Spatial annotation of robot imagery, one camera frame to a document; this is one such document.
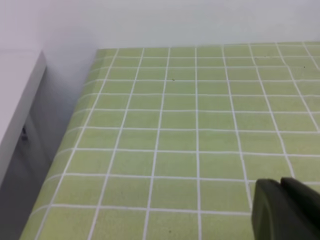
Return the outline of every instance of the white grout line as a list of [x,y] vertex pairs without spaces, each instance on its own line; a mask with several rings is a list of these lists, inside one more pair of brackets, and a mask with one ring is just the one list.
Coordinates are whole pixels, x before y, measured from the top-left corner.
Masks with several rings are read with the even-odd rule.
[[96,210],[95,210],[95,213],[94,213],[92,225],[91,225],[90,232],[89,232],[87,240],[91,240],[91,238],[93,236],[93,233],[94,233],[94,229],[95,229],[95,225],[96,225],[96,222],[97,222],[99,210],[100,210],[100,207],[101,207],[101,204],[102,204],[102,200],[104,198],[106,186],[107,186],[107,183],[108,183],[109,174],[111,172],[111,168],[112,168],[113,162],[115,160],[117,148],[118,148],[118,145],[119,145],[119,142],[120,142],[120,137],[121,137],[124,125],[125,125],[125,121],[126,121],[126,117],[127,117],[130,101],[131,101],[131,98],[132,98],[132,95],[133,95],[133,92],[134,92],[134,88],[135,88],[136,80],[137,80],[137,77],[138,77],[140,65],[141,65],[141,62],[142,62],[142,59],[143,59],[143,56],[144,56],[144,52],[145,52],[145,49],[143,48],[142,49],[142,53],[141,53],[139,66],[138,66],[138,68],[136,70],[135,79],[134,79],[134,82],[133,82],[132,87],[131,87],[131,93],[130,93],[130,96],[128,98],[128,102],[126,104],[126,108],[125,108],[124,116],[123,116],[123,119],[122,119],[121,127],[120,127],[118,136],[117,136],[116,141],[115,141],[115,146],[114,146],[114,149],[113,149],[113,152],[112,152],[112,156],[111,156],[111,160],[110,160],[110,163],[109,163],[109,167],[108,167],[107,173],[105,175],[105,179],[104,179],[104,183],[103,183],[103,186],[102,186],[101,194],[100,194],[100,197],[99,197],[98,204],[96,206]]
[[[224,64],[226,64],[225,48],[224,47],[222,47],[222,56],[223,56]],[[235,134],[236,134],[236,139],[237,139],[237,143],[238,143],[238,150],[239,150],[239,155],[240,155],[240,159],[241,159],[243,177],[244,177],[244,182],[245,182],[246,196],[247,196],[247,199],[248,199],[249,208],[252,209],[251,190],[250,190],[249,183],[248,183],[247,170],[246,170],[244,155],[242,153],[241,139],[240,139],[240,135],[239,135],[239,131],[238,131],[238,124],[237,124],[237,118],[236,118],[234,103],[233,103],[232,94],[231,94],[231,87],[230,87],[230,82],[229,82],[228,71],[227,71],[227,68],[225,68],[224,70],[225,70],[225,76],[226,76],[226,79],[227,79],[229,99],[230,99],[230,105],[231,105],[231,111],[232,111],[232,118],[233,118],[233,123],[234,123],[234,130],[235,130]]]
[[[253,60],[254,64],[256,64],[255,58],[254,58],[254,56],[253,56],[252,48],[251,48],[251,45],[250,45],[250,44],[249,44],[249,50],[250,50],[250,54],[251,54],[251,56],[252,56],[252,60]],[[290,159],[289,159],[289,157],[288,157],[288,155],[287,155],[287,150],[286,150],[286,147],[285,147],[285,143],[284,143],[284,140],[283,140],[283,138],[282,138],[282,136],[281,136],[281,133],[280,133],[280,131],[279,131],[279,129],[278,129],[278,125],[277,125],[277,122],[276,122],[274,113],[272,112],[272,108],[271,108],[271,106],[270,106],[270,103],[269,103],[269,100],[268,100],[268,97],[267,97],[267,94],[266,94],[266,90],[265,90],[264,84],[263,84],[262,81],[261,81],[261,76],[260,76],[259,70],[258,70],[257,67],[256,67],[255,70],[256,70],[256,74],[257,74],[257,76],[258,76],[258,78],[259,78],[259,82],[260,82],[260,85],[261,85],[261,88],[262,88],[262,91],[263,91],[263,94],[264,94],[264,97],[265,97],[265,101],[266,101],[266,104],[267,104],[267,106],[268,106],[268,109],[269,109],[271,118],[272,118],[272,122],[273,122],[273,125],[274,125],[274,128],[275,128],[276,134],[277,134],[277,136],[278,136],[278,138],[279,138],[279,140],[280,140],[280,144],[281,144],[282,151],[283,151],[283,153],[284,153],[285,160],[286,160],[286,162],[287,162],[287,164],[288,164],[288,167],[289,167],[289,169],[290,169],[290,174],[291,174],[291,176],[294,178],[294,177],[295,177],[294,169],[293,169],[293,167],[292,167],[292,165],[291,165],[291,162],[290,162]]]
[[147,208],[146,208],[146,213],[145,213],[142,240],[147,239],[149,215],[150,215],[150,208],[151,208],[151,198],[152,198],[152,192],[153,192],[153,187],[154,187],[154,176],[155,176],[155,171],[156,171],[156,161],[157,161],[157,153],[158,153],[158,147],[159,147],[160,128],[161,128],[161,122],[162,122],[162,113],[163,113],[164,104],[165,104],[165,92],[166,92],[166,85],[167,85],[170,52],[171,52],[171,49],[169,48],[168,49],[168,56],[167,56],[167,60],[166,60],[165,77],[164,77],[164,84],[163,84],[162,97],[161,97],[161,107],[160,107],[160,113],[159,113],[158,128],[157,128],[157,133],[156,133],[156,141],[155,141],[155,148],[154,148],[154,154],[153,154],[151,179],[150,179],[150,186],[149,186],[149,195],[148,195],[148,202],[147,202]]
[[[112,59],[112,63],[115,61],[118,51],[119,51],[119,49],[117,49],[117,52],[115,53],[115,55],[114,55],[114,57],[113,57],[113,59]],[[106,81],[107,81],[107,77],[108,77],[109,72],[110,72],[110,71],[108,70],[108,72],[106,73],[105,80],[104,80],[104,82],[103,82],[103,84],[102,84],[102,86],[101,86],[101,89],[100,89],[100,93],[102,92],[102,90],[103,90],[103,88],[104,88],[104,85],[106,84]],[[88,124],[88,122],[89,122],[89,120],[90,120],[90,117],[91,117],[91,115],[92,115],[92,113],[93,113],[93,111],[94,111],[94,108],[95,108],[95,106],[96,106],[96,104],[97,104],[97,102],[98,102],[98,98],[99,98],[99,97],[97,97],[97,98],[95,99],[94,104],[93,104],[93,106],[92,106],[92,109],[90,110],[90,113],[89,113],[88,116],[87,116],[87,119],[86,119],[85,124],[84,124],[84,128],[81,130],[81,132],[80,132],[80,134],[79,134],[79,137],[78,137],[78,139],[77,139],[77,141],[76,141],[76,143],[75,143],[74,149],[72,150],[72,153],[71,153],[71,155],[70,155],[70,157],[69,157],[69,159],[68,159],[68,161],[67,161],[67,164],[66,164],[66,166],[65,166],[65,168],[64,168],[64,170],[63,170],[62,177],[60,178],[59,183],[58,183],[58,185],[57,185],[57,187],[56,187],[56,189],[55,189],[55,191],[54,191],[54,194],[53,194],[53,196],[52,196],[52,198],[51,198],[51,201],[50,201],[50,203],[49,203],[49,206],[48,206],[48,208],[47,208],[46,211],[45,211],[45,214],[44,214],[44,216],[43,216],[43,218],[42,218],[41,224],[40,224],[39,229],[38,229],[38,231],[37,231],[37,233],[36,233],[36,235],[35,235],[34,240],[38,240],[38,238],[39,238],[39,236],[40,236],[40,233],[41,233],[41,231],[42,231],[42,229],[43,229],[43,227],[44,227],[44,223],[45,223],[46,218],[47,218],[47,216],[48,216],[50,207],[51,207],[51,205],[54,203],[54,199],[55,199],[55,197],[56,197],[56,195],[57,195],[57,193],[58,193],[58,191],[59,191],[59,188],[60,188],[60,186],[61,186],[61,183],[62,183],[62,181],[63,181],[64,174],[66,174],[67,169],[68,169],[68,167],[69,167],[69,165],[70,165],[71,159],[73,158],[73,156],[74,156],[74,154],[75,154],[75,152],[76,152],[76,149],[77,149],[77,147],[78,147],[78,145],[79,145],[79,142],[80,142],[80,140],[81,140],[81,138],[82,138],[82,135],[84,134],[85,127],[87,126],[87,124]]]

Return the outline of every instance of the green tile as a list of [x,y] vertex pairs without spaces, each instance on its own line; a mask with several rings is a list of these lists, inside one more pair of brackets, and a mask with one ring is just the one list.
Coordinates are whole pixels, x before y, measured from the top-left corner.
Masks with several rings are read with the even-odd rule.
[[293,82],[263,82],[267,95],[299,95]]
[[278,49],[275,45],[269,46],[259,46],[259,45],[252,45],[252,54],[255,57],[277,57],[279,56]]
[[64,176],[54,203],[96,205],[104,180],[103,176]]
[[134,80],[137,74],[137,68],[112,67],[107,79]]
[[289,157],[295,177],[304,182],[319,182],[319,157]]
[[102,205],[146,208],[149,188],[148,178],[109,177]]
[[120,48],[118,51],[119,57],[141,57],[142,48]]
[[197,209],[197,181],[154,179],[151,207],[160,209]]
[[157,128],[159,124],[158,111],[128,111],[126,114],[125,128]]
[[194,58],[170,58],[169,67],[194,67],[195,59]]
[[168,81],[165,85],[166,94],[195,94],[196,85],[194,82]]
[[240,132],[243,152],[281,154],[281,142],[276,133]]
[[236,113],[235,117],[239,130],[275,130],[269,113]]
[[77,150],[70,162],[67,173],[106,174],[112,151]]
[[233,107],[235,111],[268,111],[268,105],[263,96],[233,96]]
[[317,131],[309,114],[275,113],[274,118],[280,131]]
[[183,95],[166,95],[164,97],[164,110],[195,110],[196,97]]
[[88,122],[89,127],[120,127],[124,111],[94,110]]
[[197,82],[198,94],[229,94],[227,82]]
[[196,79],[196,69],[193,67],[183,68],[183,67],[170,67],[168,69],[168,80],[195,80]]
[[248,45],[225,45],[224,55],[226,57],[250,57]]
[[235,129],[232,113],[199,112],[198,121],[200,129]]
[[138,80],[164,80],[166,77],[166,68],[140,68],[137,76]]
[[39,240],[86,240],[95,209],[53,207],[50,209]]
[[111,174],[151,176],[153,162],[153,152],[118,151]]
[[167,66],[167,58],[164,57],[148,57],[143,58],[140,67],[163,67]]
[[200,181],[201,209],[205,211],[249,212],[244,182]]
[[195,112],[163,112],[161,120],[163,129],[195,129]]
[[151,47],[145,48],[144,57],[168,57],[169,48],[164,47]]
[[146,240],[163,239],[198,239],[197,214],[180,212],[151,212],[149,215]]
[[287,67],[259,67],[261,80],[291,80]]
[[158,152],[154,175],[197,177],[196,154]]
[[231,111],[228,96],[198,96],[199,110]]
[[255,67],[251,68],[228,68],[229,80],[259,80]]
[[161,81],[137,81],[134,85],[134,94],[162,94],[164,82]]
[[119,130],[85,129],[78,144],[79,148],[113,148],[116,144]]
[[196,60],[197,67],[224,67],[224,59],[221,58],[202,58]]
[[107,81],[102,89],[102,93],[110,94],[130,94],[133,81]]
[[248,180],[274,179],[291,177],[289,166],[284,156],[245,155],[243,157]]
[[248,67],[254,66],[254,62],[248,57],[226,57],[225,64],[228,67]]
[[238,140],[234,132],[199,131],[200,151],[238,151]]
[[120,149],[155,149],[157,131],[127,130],[121,133],[118,148]]
[[160,131],[159,150],[195,151],[196,131]]
[[129,95],[100,95],[96,109],[126,109]]
[[170,57],[195,57],[196,49],[194,47],[172,47]]
[[318,134],[282,133],[281,136],[288,154],[320,154]]
[[231,94],[237,95],[263,95],[260,82],[230,82]]
[[254,240],[250,216],[202,214],[203,240]]
[[101,209],[92,240],[141,240],[145,218],[145,211]]
[[162,96],[132,96],[129,109],[158,109],[161,108]]
[[197,80],[226,80],[226,70],[221,68],[197,68]]
[[222,57],[221,46],[200,46],[196,48],[198,57]]
[[201,153],[200,177],[210,179],[243,179],[242,163],[238,154]]
[[268,101],[275,112],[307,112],[299,96],[268,96]]

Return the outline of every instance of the white wall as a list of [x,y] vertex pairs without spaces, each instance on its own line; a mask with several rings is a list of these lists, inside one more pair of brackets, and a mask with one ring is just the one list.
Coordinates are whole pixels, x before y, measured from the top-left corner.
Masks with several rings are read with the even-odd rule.
[[54,154],[97,48],[320,41],[318,0],[2,0],[0,47],[43,48],[36,97]]

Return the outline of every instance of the tiled surface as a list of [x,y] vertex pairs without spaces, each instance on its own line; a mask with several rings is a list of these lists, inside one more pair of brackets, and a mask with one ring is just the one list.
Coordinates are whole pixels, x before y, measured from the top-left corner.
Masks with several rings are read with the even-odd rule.
[[320,43],[102,49],[22,240],[250,240],[254,183],[320,189]]

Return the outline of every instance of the square tile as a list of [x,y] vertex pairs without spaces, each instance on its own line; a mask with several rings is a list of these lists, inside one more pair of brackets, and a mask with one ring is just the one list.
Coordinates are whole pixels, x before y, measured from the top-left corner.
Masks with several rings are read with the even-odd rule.
[[141,240],[145,218],[145,211],[101,209],[92,240]]
[[163,239],[198,239],[197,214],[181,212],[150,212],[146,240]]
[[197,80],[226,80],[226,70],[222,68],[197,68]]
[[250,216],[202,214],[203,240],[254,240]]
[[157,128],[159,125],[159,111],[128,111],[125,128]]
[[131,97],[129,109],[157,109],[161,108],[162,96],[138,96]]
[[163,129],[195,129],[195,112],[163,112],[161,120]]
[[117,151],[111,174],[151,176],[153,152]]
[[129,95],[100,95],[96,109],[126,109]]
[[287,67],[259,67],[261,80],[291,80]]
[[53,207],[50,209],[39,240],[86,240],[95,209]]
[[201,209],[205,211],[249,212],[244,182],[200,181]]
[[166,95],[164,97],[164,110],[195,110],[196,96]]
[[159,150],[195,151],[196,131],[160,131]]
[[156,130],[127,130],[121,133],[119,149],[155,149]]
[[263,95],[260,82],[230,82],[231,94]]
[[240,132],[241,148],[247,153],[282,154],[281,142],[276,133]]
[[275,130],[269,113],[236,113],[235,117],[239,130]]
[[155,176],[197,177],[197,158],[193,153],[158,152]]
[[85,129],[78,144],[79,148],[111,149],[115,146],[119,130]]
[[198,121],[200,129],[235,129],[232,113],[199,112]]
[[154,179],[151,208],[197,209],[197,181]]
[[200,177],[210,179],[244,179],[239,154],[201,153]]
[[138,76],[136,79],[138,80],[164,80],[166,78],[166,68],[152,68],[145,67],[139,68]]
[[67,173],[105,174],[108,171],[112,151],[75,151]]
[[233,96],[232,101],[235,111],[269,111],[266,99],[263,96]]
[[64,176],[53,202],[97,205],[104,181],[103,176]]
[[120,127],[124,115],[124,111],[94,110],[87,125],[89,127]]
[[196,69],[193,67],[183,68],[183,67],[169,67],[167,80],[195,80],[196,79]]
[[320,135],[308,133],[282,133],[281,137],[288,154],[320,154]]
[[251,68],[228,68],[229,80],[259,80],[255,67]]
[[198,96],[199,110],[231,111],[228,96]]
[[268,101],[274,112],[307,112],[299,96],[268,96]]
[[229,94],[227,82],[197,82],[198,94]]
[[234,132],[199,131],[200,151],[238,151],[238,140]]
[[248,180],[274,179],[291,177],[289,166],[284,156],[245,155],[243,157]]
[[274,118],[280,131],[317,131],[310,115],[307,113],[275,113]]
[[142,207],[148,204],[150,179],[112,177],[108,178],[102,205]]

